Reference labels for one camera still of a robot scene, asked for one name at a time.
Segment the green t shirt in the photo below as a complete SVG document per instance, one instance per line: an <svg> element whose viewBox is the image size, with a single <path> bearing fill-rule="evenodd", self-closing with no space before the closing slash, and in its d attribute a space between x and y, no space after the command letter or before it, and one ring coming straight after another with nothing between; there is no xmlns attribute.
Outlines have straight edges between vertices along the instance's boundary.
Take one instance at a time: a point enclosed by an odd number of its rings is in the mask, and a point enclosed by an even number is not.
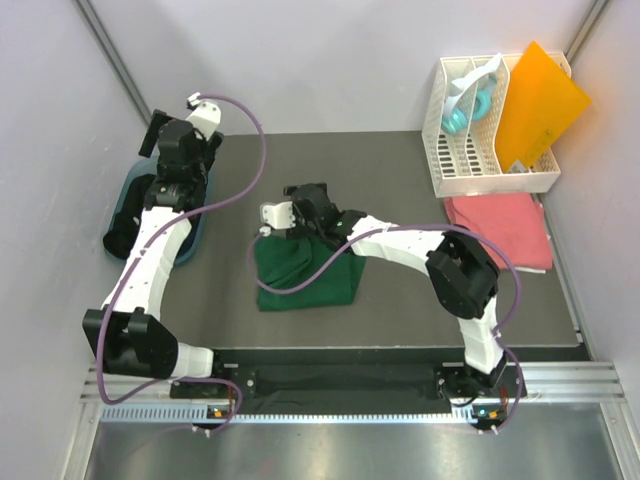
<svg viewBox="0 0 640 480"><path fill-rule="evenodd" d="M316 238L288 240L263 237L252 249L258 279L267 287L257 289L262 312L350 305L354 302L366 259L333 251Z"/></svg>

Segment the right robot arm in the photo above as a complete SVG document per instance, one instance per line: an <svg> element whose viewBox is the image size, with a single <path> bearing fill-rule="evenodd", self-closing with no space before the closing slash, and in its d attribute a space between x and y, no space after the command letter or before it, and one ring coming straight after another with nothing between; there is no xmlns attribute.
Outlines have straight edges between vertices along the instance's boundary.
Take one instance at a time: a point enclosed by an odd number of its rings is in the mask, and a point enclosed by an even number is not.
<svg viewBox="0 0 640 480"><path fill-rule="evenodd" d="M502 385L507 359L494 332L499 268L478 239L460 228L401 229L358 210L340 210L324 183L287 186L283 193L289 237L312 236L333 251L427 276L440 305L458 320L469 388L487 396Z"/></svg>

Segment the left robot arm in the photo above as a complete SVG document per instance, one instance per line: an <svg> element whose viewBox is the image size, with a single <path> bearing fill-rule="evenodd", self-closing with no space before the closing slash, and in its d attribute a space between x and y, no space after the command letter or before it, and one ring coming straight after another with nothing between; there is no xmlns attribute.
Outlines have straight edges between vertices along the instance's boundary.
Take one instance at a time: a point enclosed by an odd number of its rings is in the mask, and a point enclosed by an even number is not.
<svg viewBox="0 0 640 480"><path fill-rule="evenodd" d="M126 264L100 309L86 311L82 327L104 372L150 379L192 377L205 396L226 387L225 370L204 347L179 342L160 322L166 284L179 251L193 247L209 172L223 136L219 106L205 101L184 120L155 111L140 148L159 152L154 174L131 182L107 243Z"/></svg>

